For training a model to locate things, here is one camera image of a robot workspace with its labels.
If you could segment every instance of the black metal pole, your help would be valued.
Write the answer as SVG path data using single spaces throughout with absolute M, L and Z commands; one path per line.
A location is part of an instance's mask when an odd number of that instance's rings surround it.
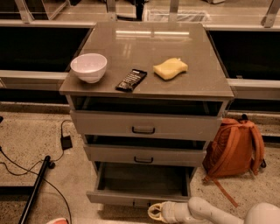
M 38 173 L 38 176 L 36 178 L 36 181 L 35 181 L 35 184 L 33 186 L 33 191 L 31 193 L 31 195 L 29 196 L 28 200 L 27 200 L 27 203 L 24 207 L 24 211 L 20 217 L 20 220 L 19 220 L 19 223 L 18 224 L 25 224 L 26 220 L 27 220 L 27 217 L 28 217 L 28 214 L 29 212 L 31 211 L 32 209 L 32 205 L 36 199 L 36 196 L 37 196 L 37 193 L 38 193 L 38 190 L 40 188 L 40 185 L 42 183 L 42 180 L 45 176 L 45 173 L 46 173 L 46 169 L 48 168 L 48 165 L 50 163 L 50 160 L 51 160 L 51 157 L 50 156 L 46 156 L 45 159 L 44 159 L 44 163 L 42 164 L 41 166 L 41 169 Z

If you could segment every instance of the bowl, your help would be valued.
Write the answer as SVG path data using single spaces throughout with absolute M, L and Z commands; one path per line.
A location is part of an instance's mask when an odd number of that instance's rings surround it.
M 107 59 L 99 53 L 86 53 L 73 59 L 70 67 L 82 81 L 95 83 L 105 74 Z

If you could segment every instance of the concrete floor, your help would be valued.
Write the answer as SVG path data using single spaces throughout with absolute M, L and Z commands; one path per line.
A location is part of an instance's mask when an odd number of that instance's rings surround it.
M 230 1 L 215 6 L 204 1 L 185 1 L 185 7 L 199 7 L 208 11 L 219 11 L 219 15 L 227 9 L 232 13 L 242 9 L 236 5 L 248 1 Z M 257 20 L 263 16 L 269 1 L 253 1 L 259 6 L 253 13 Z M 146 6 L 155 8 L 168 7 L 169 1 L 150 0 Z M 133 14 L 134 7 L 127 1 L 117 1 L 117 11 L 124 14 Z M 218 15 L 211 12 L 212 18 Z M 82 0 L 77 6 L 65 8 L 57 17 L 57 20 L 69 21 L 103 21 L 106 19 L 106 7 L 97 0 Z M 0 116 L 4 120 L 0 123 L 0 145 L 4 153 L 16 163 L 30 168 L 46 155 L 57 159 L 62 155 L 60 146 L 60 125 L 65 120 L 71 120 L 68 106 L 39 105 L 0 102 Z M 263 134 L 279 135 L 279 115 L 249 115 L 255 121 Z M 72 122 L 63 125 L 64 135 L 70 135 L 73 148 L 65 150 L 62 158 L 56 162 L 53 170 L 48 170 L 45 179 L 52 183 L 64 195 L 72 215 L 73 224 L 120 224 L 120 223 L 159 223 L 151 220 L 146 209 L 135 209 L 126 206 L 111 206 L 93 204 L 88 201 L 86 191 L 92 191 L 95 187 L 96 175 L 91 162 L 88 161 L 83 150 L 83 142 L 77 134 Z M 268 167 L 253 176 L 250 172 L 232 178 L 223 178 L 221 184 L 239 204 L 235 208 L 221 193 L 216 185 L 209 183 L 204 185 L 202 179 L 205 171 L 199 167 L 191 182 L 192 196 L 200 196 L 214 206 L 244 218 L 246 212 L 255 203 L 269 202 L 280 207 L 280 145 L 266 144 L 266 162 Z M 6 163 L 9 170 L 22 173 L 14 164 L 0 154 L 0 162 Z M 33 171 L 38 172 L 41 163 L 37 164 Z M 1 186 L 32 186 L 36 175 L 28 173 L 23 176 L 9 174 L 3 164 L 0 164 Z M 26 197 L 0 198 L 0 223 L 18 223 L 24 209 Z M 40 188 L 37 201 L 31 211 L 28 223 L 47 223 L 57 217 L 69 219 L 67 205 L 58 192 L 49 184 L 43 183 Z

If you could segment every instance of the backpack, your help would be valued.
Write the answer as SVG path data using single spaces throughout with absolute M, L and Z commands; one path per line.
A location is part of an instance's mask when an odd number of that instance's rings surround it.
M 222 119 L 202 163 L 206 170 L 204 182 L 212 180 L 236 207 L 237 203 L 222 188 L 217 178 L 243 174 L 249 170 L 257 175 L 260 165 L 265 167 L 262 135 L 246 115 L 242 118 L 239 121 Z

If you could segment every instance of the yellow sponge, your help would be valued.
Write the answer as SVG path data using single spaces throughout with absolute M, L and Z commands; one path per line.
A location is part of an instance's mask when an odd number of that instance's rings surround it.
M 172 58 L 164 63 L 154 66 L 154 73 L 159 75 L 165 81 L 173 79 L 176 75 L 187 71 L 187 64 L 180 59 Z

